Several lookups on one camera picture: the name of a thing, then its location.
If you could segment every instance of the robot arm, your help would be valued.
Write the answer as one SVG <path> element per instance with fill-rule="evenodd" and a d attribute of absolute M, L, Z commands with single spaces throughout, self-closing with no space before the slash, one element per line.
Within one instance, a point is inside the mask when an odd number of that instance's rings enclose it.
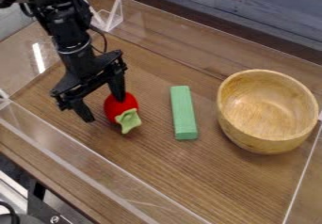
<path fill-rule="evenodd" d="M 84 121 L 95 120 L 83 98 L 108 84 L 123 102 L 126 63 L 122 51 L 95 56 L 87 33 L 92 13 L 84 0 L 0 0 L 0 8 L 20 3 L 21 10 L 40 22 L 53 39 L 53 46 L 65 66 L 65 74 L 51 91 L 60 110 L 72 109 Z"/>

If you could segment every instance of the wooden bowl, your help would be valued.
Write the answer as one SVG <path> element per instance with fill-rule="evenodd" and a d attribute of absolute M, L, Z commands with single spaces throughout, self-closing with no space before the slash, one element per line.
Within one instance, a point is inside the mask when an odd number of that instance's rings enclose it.
<path fill-rule="evenodd" d="M 291 77 L 267 70 L 232 74 L 218 92 L 219 123 L 231 141 L 250 152 L 297 148 L 318 120 L 318 104 Z"/>

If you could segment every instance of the bowl rim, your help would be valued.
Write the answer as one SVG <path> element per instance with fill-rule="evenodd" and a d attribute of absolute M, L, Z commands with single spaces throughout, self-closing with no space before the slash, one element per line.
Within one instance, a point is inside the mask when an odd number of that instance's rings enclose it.
<path fill-rule="evenodd" d="M 238 128 L 238 127 L 235 126 L 235 124 L 228 120 L 228 118 L 227 118 L 227 116 L 226 116 L 226 113 L 224 113 L 224 111 L 223 111 L 223 104 L 222 104 L 222 95 L 223 95 L 223 94 L 222 94 L 222 92 L 223 92 L 223 89 L 224 89 L 227 83 L 228 83 L 236 76 L 243 75 L 243 74 L 250 73 L 250 72 L 266 72 L 266 73 L 270 73 L 270 74 L 279 75 L 279 76 L 287 78 L 294 84 L 297 84 L 297 85 L 299 86 L 299 88 L 303 89 L 305 92 L 309 94 L 309 97 L 310 97 L 311 103 L 313 103 L 313 108 L 314 108 L 314 110 L 313 110 L 313 111 L 314 111 L 314 119 L 311 120 L 311 124 L 310 124 L 299 133 L 297 133 L 297 134 L 294 134 L 294 135 L 291 135 L 291 136 L 283 137 L 283 138 L 281 138 L 281 137 L 262 138 L 262 137 L 259 137 L 259 136 L 255 136 L 253 133 L 247 133 L 246 131 L 243 131 L 243 130 L 242 130 L 240 128 Z M 277 71 L 271 71 L 271 70 L 254 69 L 254 70 L 245 70 L 245 71 L 240 71 L 240 72 L 235 72 L 234 74 L 231 74 L 231 75 L 228 76 L 228 78 L 223 81 L 223 83 L 222 83 L 220 86 L 219 86 L 218 98 L 216 98 L 216 105 L 218 105 L 219 111 L 220 111 L 220 113 L 223 114 L 226 120 L 228 121 L 228 123 L 232 125 L 232 127 L 234 127 L 236 130 L 239 130 L 243 134 L 246 134 L 246 135 L 249 135 L 249 136 L 253 136 L 253 137 L 255 137 L 255 138 L 261 138 L 261 139 L 267 140 L 267 141 L 289 141 L 289 140 L 294 140 L 294 139 L 297 139 L 298 137 L 302 137 L 302 136 L 307 135 L 307 134 L 311 132 L 311 130 L 313 130 L 313 128 L 314 128 L 314 126 L 315 126 L 315 124 L 317 124 L 317 122 L 318 122 L 318 115 L 319 115 L 319 112 L 318 112 L 318 103 L 317 103 L 315 97 L 314 97 L 311 91 L 309 90 L 309 88 L 307 88 L 297 79 L 294 79 L 294 78 L 290 77 L 289 75 L 286 75 L 286 74 L 283 74 L 283 73 L 281 73 L 281 72 L 277 72 Z"/>

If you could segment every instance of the green rectangular block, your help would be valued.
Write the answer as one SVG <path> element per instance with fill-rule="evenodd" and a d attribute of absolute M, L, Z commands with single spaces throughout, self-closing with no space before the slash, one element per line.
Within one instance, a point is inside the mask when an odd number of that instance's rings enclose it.
<path fill-rule="evenodd" d="M 170 93 L 175 125 L 175 137 L 178 140 L 196 139 L 198 129 L 190 87 L 171 87 Z"/>

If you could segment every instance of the green block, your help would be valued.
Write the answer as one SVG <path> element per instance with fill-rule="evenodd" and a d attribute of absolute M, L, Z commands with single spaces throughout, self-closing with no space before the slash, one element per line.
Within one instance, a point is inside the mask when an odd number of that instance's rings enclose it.
<path fill-rule="evenodd" d="M 175 137 L 178 140 L 196 139 L 198 129 L 188 86 L 175 86 L 170 89 Z"/>

